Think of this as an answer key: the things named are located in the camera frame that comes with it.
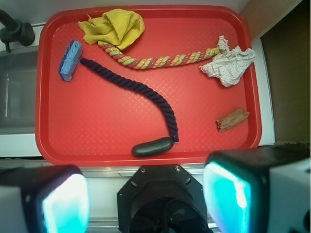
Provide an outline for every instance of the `white paper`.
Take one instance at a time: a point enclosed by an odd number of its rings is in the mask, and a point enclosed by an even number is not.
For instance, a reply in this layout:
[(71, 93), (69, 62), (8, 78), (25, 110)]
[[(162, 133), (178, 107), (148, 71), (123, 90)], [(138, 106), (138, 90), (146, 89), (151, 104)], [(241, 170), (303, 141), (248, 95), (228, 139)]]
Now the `white paper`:
[(212, 62), (199, 68), (209, 77), (219, 78), (226, 87), (236, 85), (254, 61), (255, 52), (252, 49), (242, 51), (239, 46), (230, 51), (228, 40), (223, 35), (219, 36), (217, 48), (219, 53), (213, 57)]

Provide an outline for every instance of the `black faucet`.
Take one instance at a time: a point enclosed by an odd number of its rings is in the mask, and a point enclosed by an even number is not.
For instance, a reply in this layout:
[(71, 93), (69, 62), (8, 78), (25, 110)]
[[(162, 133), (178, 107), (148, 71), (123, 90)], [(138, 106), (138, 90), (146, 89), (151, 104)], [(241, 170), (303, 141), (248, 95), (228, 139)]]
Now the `black faucet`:
[(22, 23), (18, 19), (12, 19), (5, 11), (0, 9), (0, 22), (5, 26), (0, 30), (0, 40), (5, 44), (7, 52), (10, 52), (10, 42), (19, 42), (22, 46), (29, 46), (35, 40), (35, 34), (30, 23)]

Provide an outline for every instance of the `blue sponge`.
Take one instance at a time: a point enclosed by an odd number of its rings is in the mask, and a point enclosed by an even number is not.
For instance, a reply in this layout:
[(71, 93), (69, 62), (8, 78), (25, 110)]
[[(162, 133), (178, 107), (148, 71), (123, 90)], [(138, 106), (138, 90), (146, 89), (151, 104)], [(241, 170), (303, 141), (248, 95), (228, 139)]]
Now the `blue sponge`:
[(69, 46), (67, 47), (67, 50), (65, 52), (65, 55), (62, 59), (62, 62), (59, 66), (58, 73), (60, 74), (60, 77), (62, 80), (70, 82), (72, 79), (72, 73), (74, 72), (74, 69), (76, 68), (79, 58), (82, 54), (82, 45), (78, 41), (71, 41)]

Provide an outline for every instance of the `glowing cyan panel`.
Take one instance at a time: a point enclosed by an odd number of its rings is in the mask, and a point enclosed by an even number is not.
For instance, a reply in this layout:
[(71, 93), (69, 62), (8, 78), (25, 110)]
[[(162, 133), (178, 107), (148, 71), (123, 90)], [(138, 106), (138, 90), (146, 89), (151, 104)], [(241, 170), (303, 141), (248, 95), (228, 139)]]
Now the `glowing cyan panel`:
[(221, 232), (248, 233), (251, 187), (216, 162), (203, 173), (203, 192), (207, 210)]
[(47, 233), (84, 233), (90, 212), (87, 179), (71, 175), (43, 200), (42, 208)]

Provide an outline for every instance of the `red tray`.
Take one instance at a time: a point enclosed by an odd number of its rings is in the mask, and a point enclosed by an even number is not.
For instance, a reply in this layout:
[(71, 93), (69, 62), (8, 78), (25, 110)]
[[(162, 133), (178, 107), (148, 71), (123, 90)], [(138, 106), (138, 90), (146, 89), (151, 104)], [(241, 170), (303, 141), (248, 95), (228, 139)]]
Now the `red tray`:
[[(256, 147), (261, 137), (259, 98), (252, 64), (241, 81), (229, 88), (209, 78), (199, 66), (133, 70), (114, 61), (97, 45), (83, 41), (77, 22), (114, 9), (60, 12), (41, 33), (36, 98), (36, 142), (53, 164), (140, 166), (204, 162), (211, 151)], [(123, 52), (136, 58), (174, 56), (213, 48), (218, 36), (230, 49), (251, 47), (241, 17), (223, 7), (131, 6), (145, 22), (143, 35)], [(135, 158), (134, 145), (169, 136), (164, 116), (148, 99), (121, 89), (79, 64), (72, 82), (60, 79), (58, 68), (71, 40), (82, 43), (82, 57), (93, 59), (126, 78), (143, 82), (172, 106), (179, 143), (167, 153)], [(218, 132), (216, 120), (237, 108), (250, 112), (247, 121)]]

